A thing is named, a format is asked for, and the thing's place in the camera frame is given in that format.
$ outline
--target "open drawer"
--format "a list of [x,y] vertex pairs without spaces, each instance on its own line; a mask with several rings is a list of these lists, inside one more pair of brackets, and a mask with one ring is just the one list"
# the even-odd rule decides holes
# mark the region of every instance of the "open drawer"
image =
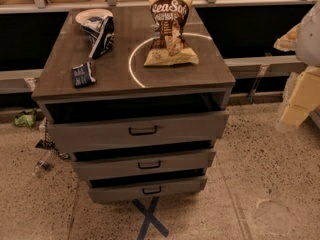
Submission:
[[121,184],[121,179],[118,181],[113,181],[112,179],[90,181],[92,188],[89,189],[89,195],[96,203],[107,203],[119,200],[198,192],[204,189],[207,177],[202,175],[202,169],[198,169],[154,174],[146,177],[128,177],[125,180],[125,182],[132,183]]
[[223,92],[217,92],[119,99],[104,97],[47,103],[45,107],[54,124],[70,124],[219,111],[222,106],[219,100],[223,95]]
[[119,155],[111,159],[74,162],[73,169],[80,180],[126,177],[207,168],[212,165],[214,155],[213,149],[147,155],[142,152],[141,155],[136,156]]
[[170,115],[104,122],[49,124],[48,132],[61,152],[81,152],[213,141],[223,134],[228,113]]

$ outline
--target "snack bag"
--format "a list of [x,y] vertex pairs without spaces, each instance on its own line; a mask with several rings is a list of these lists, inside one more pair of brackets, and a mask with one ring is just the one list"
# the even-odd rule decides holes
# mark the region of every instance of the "snack bag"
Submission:
[[73,86],[76,88],[84,87],[96,82],[92,77],[91,62],[81,64],[80,66],[72,68]]
[[113,17],[90,17],[82,28],[92,45],[89,58],[97,59],[111,50],[114,41]]
[[193,0],[149,1],[156,29],[151,50],[144,65],[198,64],[198,56],[182,36]]

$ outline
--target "drawer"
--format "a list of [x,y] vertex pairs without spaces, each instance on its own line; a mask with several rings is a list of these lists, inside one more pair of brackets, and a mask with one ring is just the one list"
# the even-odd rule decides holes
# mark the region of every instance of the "drawer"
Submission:
[[73,169],[80,180],[146,175],[188,169],[207,168],[212,165],[213,149],[172,152],[74,162]]
[[88,162],[94,160],[111,160],[113,158],[130,159],[133,156],[161,155],[186,151],[207,150],[214,147],[215,141],[194,141],[174,144],[152,145],[142,147],[105,149],[69,153],[73,161]]
[[206,176],[196,176],[116,187],[91,188],[89,195],[93,202],[103,204],[120,200],[199,192],[204,189],[206,182]]
[[224,131],[228,113],[133,118],[103,122],[49,124],[48,132],[61,152],[215,140]]
[[224,92],[46,104],[55,124],[120,120],[221,110]]

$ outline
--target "blue tape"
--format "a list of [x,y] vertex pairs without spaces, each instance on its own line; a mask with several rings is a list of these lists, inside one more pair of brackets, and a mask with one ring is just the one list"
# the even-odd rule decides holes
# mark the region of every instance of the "blue tape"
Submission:
[[138,208],[138,210],[145,216],[137,240],[144,240],[150,223],[152,223],[164,237],[167,237],[169,235],[169,230],[166,229],[166,227],[163,226],[161,222],[153,215],[154,211],[156,210],[158,200],[159,197],[153,197],[148,210],[138,199],[132,201],[132,203]]

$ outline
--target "cabinet top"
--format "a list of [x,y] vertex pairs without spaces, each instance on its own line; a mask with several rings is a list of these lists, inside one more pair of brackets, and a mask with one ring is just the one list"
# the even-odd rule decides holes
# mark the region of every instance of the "cabinet top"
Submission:
[[[92,60],[91,43],[70,11],[51,51],[32,98],[38,100],[94,96],[146,95],[153,92],[195,91],[228,88],[234,78],[210,38],[196,10],[192,8],[184,38],[199,58],[199,64],[144,66],[152,44],[154,21],[148,7],[114,7],[113,48]],[[71,69],[88,61],[96,83],[74,88]]]

